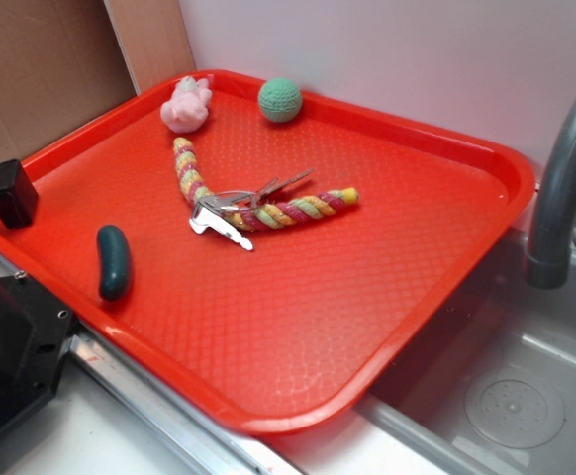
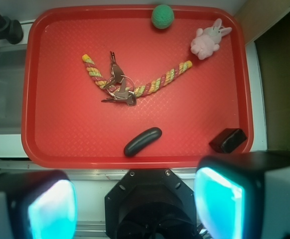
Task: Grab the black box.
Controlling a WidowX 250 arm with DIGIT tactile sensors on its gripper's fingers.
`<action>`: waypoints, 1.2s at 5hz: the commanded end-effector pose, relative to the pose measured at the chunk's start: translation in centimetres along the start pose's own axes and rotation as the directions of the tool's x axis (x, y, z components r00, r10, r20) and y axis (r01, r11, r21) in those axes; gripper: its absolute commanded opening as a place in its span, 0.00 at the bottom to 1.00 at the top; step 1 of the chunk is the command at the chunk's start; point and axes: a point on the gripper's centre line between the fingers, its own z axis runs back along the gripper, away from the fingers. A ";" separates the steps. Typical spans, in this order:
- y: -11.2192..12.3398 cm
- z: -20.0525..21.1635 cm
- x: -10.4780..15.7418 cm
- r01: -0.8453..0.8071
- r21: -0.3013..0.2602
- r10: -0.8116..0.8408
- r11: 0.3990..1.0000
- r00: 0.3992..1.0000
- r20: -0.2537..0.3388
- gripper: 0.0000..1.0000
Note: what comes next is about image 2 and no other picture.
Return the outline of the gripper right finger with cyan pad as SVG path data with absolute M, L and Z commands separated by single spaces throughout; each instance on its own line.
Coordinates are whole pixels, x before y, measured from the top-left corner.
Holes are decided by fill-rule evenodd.
M 290 239 L 290 151 L 203 157 L 194 200 L 213 239 Z

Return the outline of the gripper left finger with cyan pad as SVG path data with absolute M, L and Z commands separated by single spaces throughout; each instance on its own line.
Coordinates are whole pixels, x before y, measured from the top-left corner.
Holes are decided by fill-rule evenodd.
M 60 170 L 0 174 L 0 239 L 72 239 L 74 184 Z

